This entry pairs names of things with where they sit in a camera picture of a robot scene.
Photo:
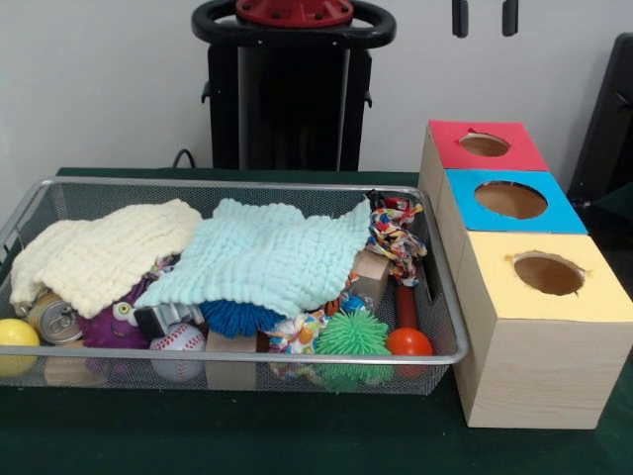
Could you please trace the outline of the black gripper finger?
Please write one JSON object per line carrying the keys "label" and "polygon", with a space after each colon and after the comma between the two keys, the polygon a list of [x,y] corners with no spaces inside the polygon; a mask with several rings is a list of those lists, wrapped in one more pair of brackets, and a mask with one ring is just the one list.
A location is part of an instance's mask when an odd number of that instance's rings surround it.
{"label": "black gripper finger", "polygon": [[514,36],[518,33],[518,0],[502,2],[501,31],[504,36]]}
{"label": "black gripper finger", "polygon": [[456,38],[468,37],[468,1],[452,0],[452,35]]}

